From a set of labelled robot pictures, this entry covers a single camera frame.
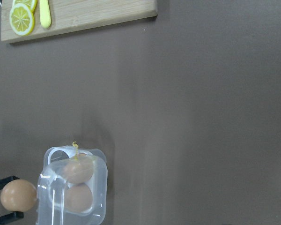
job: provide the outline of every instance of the yellow handle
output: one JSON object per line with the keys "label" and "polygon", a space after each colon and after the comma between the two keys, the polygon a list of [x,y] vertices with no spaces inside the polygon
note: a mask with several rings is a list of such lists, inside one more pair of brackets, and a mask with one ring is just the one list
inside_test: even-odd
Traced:
{"label": "yellow handle", "polygon": [[51,25],[51,16],[48,0],[39,0],[39,18],[41,25],[48,28]]}

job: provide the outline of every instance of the brown egg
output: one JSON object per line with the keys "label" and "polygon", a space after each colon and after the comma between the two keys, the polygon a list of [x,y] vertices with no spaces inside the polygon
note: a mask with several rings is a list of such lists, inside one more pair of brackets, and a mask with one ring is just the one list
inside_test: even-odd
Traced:
{"label": "brown egg", "polygon": [[71,212],[88,210],[92,203],[93,194],[86,184],[78,184],[65,191],[65,208]]}
{"label": "brown egg", "polygon": [[73,184],[84,183],[91,179],[94,173],[92,157],[79,155],[71,158],[64,167],[63,177]]}
{"label": "brown egg", "polygon": [[27,180],[13,180],[4,186],[0,200],[8,211],[26,212],[37,201],[37,190]]}

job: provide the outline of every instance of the wooden cutting board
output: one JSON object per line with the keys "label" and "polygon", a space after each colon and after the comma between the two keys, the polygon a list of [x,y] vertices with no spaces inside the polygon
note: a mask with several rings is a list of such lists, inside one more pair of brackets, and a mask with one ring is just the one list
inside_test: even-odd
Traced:
{"label": "wooden cutting board", "polygon": [[27,36],[16,35],[9,25],[13,0],[3,0],[1,41],[13,43],[52,35],[122,23],[157,15],[157,0],[49,0],[51,26],[40,24],[38,4],[35,27]]}

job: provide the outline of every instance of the yellow-green handle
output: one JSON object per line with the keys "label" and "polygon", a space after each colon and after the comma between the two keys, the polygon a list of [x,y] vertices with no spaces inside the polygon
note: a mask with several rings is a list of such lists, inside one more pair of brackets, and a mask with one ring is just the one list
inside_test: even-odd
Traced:
{"label": "yellow-green handle", "polygon": [[48,0],[39,0],[39,18],[41,25],[48,28],[51,25],[51,16]]}

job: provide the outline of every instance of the lemon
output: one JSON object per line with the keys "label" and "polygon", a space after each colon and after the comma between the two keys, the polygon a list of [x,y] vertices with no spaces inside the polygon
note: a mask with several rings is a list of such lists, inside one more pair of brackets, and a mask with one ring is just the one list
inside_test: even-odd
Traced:
{"label": "lemon", "polygon": [[25,4],[17,3],[10,10],[9,23],[17,35],[25,36],[34,28],[34,16]]}
{"label": "lemon", "polygon": [[13,1],[13,6],[17,3],[23,3],[26,6],[28,6],[28,8],[30,9],[31,12],[34,11],[36,5],[37,5],[37,0],[14,0]]}

